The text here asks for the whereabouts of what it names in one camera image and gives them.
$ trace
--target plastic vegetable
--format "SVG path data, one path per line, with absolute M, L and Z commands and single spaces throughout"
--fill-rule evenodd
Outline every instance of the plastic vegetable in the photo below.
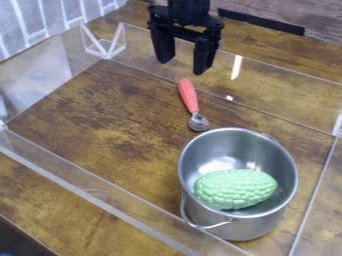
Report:
M 265 201 L 277 187 L 278 183 L 267 173 L 231 169 L 200 176 L 194 194 L 218 210 L 238 210 Z

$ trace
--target transparent plastic enclosure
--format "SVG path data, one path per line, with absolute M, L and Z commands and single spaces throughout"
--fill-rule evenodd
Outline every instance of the transparent plastic enclosure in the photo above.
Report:
M 0 66 L 0 152 L 187 255 L 337 252 L 341 213 L 323 206 L 341 205 L 341 85 L 224 51 L 195 76 L 191 43 L 176 40 L 176 57 L 162 65 L 148 30 L 119 23 L 104 33 L 111 36 L 98 38 L 90 27 L 51 38 Z M 279 227 L 251 242 L 231 243 L 190 227 L 174 207 L 182 194 L 178 155 L 196 135 L 179 99 L 183 77 L 195 84 L 211 128 L 270 134 L 299 167 L 303 185 Z M 116 150 L 108 158 L 106 143 Z M 154 151 L 154 143 L 167 154 Z M 142 155 L 128 166 L 120 163 L 130 158 L 120 156 L 127 145 Z M 159 166 L 168 176 L 156 175 Z M 144 190 L 147 181 L 155 190 L 162 183 L 166 194 Z

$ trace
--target wooden table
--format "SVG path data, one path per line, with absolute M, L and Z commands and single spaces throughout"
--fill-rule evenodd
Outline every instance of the wooden table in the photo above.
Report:
M 118 21 L 144 27 L 146 20 L 146 4 L 132 1 L 119 14 L 107 15 L 91 25 L 99 35 L 106 35 Z M 231 21 L 226 24 L 230 28 L 224 30 L 226 40 L 234 41 L 226 50 L 297 71 L 341 79 L 342 60 L 334 55 L 338 47 L 247 24 Z M 293 47 L 278 48 L 279 44 Z M 310 58 L 318 58 L 326 51 L 331 59 L 311 60 L 301 47 L 310 52 Z M 112 86 L 118 79 L 123 83 Z M 236 243 L 257 255 L 286 255 L 334 138 L 208 94 L 200 94 L 199 98 L 203 115 L 215 120 L 212 128 L 235 126 L 269 133 L 295 157 L 303 182 L 279 226 L 261 239 Z M 223 108 L 226 114 L 218 114 Z M 195 135 L 186 127 L 187 118 L 175 84 L 100 61 L 15 118 L 9 128 L 179 215 L 175 163 L 182 146 Z M 180 254 L 13 160 L 3 155 L 0 159 L 5 167 L 0 173 L 1 215 L 57 254 Z

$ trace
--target metal pot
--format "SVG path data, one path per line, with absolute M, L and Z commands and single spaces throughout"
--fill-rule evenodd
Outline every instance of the metal pot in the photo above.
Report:
M 278 188 L 273 196 L 254 206 L 215 210 L 191 190 L 200 175 L 232 168 L 266 172 L 278 181 Z M 178 174 L 184 221 L 224 240 L 246 241 L 267 234 L 281 220 L 298 187 L 298 170 L 287 150 L 271 136 L 240 128 L 215 129 L 196 136 L 183 149 Z

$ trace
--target pot rim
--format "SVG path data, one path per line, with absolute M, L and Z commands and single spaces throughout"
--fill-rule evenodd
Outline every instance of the pot rim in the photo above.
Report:
M 291 191 L 291 194 L 287 196 L 287 199 L 282 202 L 282 204 L 279 204 L 277 207 L 274 207 L 273 209 L 265 211 L 263 213 L 258 213 L 258 214 L 250 214 L 250 215 L 239 215 L 239 214 L 234 214 L 234 213 L 230 213 L 227 211 L 222 211 L 222 210 L 216 210 L 214 208 L 211 208 L 210 206 L 207 206 L 194 195 L 194 193 L 191 192 L 190 188 L 187 187 L 183 179 L 182 179 L 182 168 L 180 168 L 180 163 L 182 163 L 182 160 L 183 160 L 183 157 L 184 157 L 184 153 L 188 149 L 188 147 L 192 145 L 192 143 L 199 140 L 202 137 L 204 137 L 206 135 L 211 134 L 211 133 L 216 133 L 216 132 L 222 132 L 222 131 L 242 131 L 242 132 L 246 132 L 248 134 L 252 134 L 261 138 L 263 138 L 265 140 L 267 140 L 269 142 L 271 142 L 281 150 L 282 152 L 285 153 L 286 157 L 289 158 L 289 161 L 290 161 L 290 164 L 294 168 L 294 174 L 295 174 L 295 181 L 294 181 L 294 189 Z M 244 129 L 244 128 L 234 128 L 234 127 L 226 127 L 226 128 L 216 128 L 216 129 L 212 129 L 210 131 L 206 131 L 203 132 L 200 135 L 195 136 L 190 142 L 186 144 L 183 150 L 182 150 L 182 154 L 179 156 L 179 160 L 178 160 L 178 177 L 179 177 L 179 180 L 180 180 L 180 184 L 182 184 L 182 187 L 183 187 L 183 191 L 186 191 L 187 195 L 192 198 L 192 200 L 196 201 L 198 204 L 200 204 L 200 206 L 203 208 L 206 208 L 208 211 L 216 213 L 216 214 L 220 214 L 220 215 L 224 215 L 227 217 L 231 217 L 231 218 L 239 218 L 239 219 L 250 219 L 250 218 L 261 218 L 261 217 L 265 217 L 275 212 L 278 212 L 287 204 L 289 202 L 291 201 L 294 195 L 295 195 L 295 192 L 297 192 L 297 189 L 298 189 L 298 168 L 297 168 L 297 165 L 295 165 L 295 161 L 293 159 L 293 156 L 290 155 L 289 151 L 286 150 L 286 148 L 281 145 L 281 143 L 271 137 L 271 136 L 267 136 L 266 134 L 262 134 L 254 130 L 250 130 L 250 129 Z

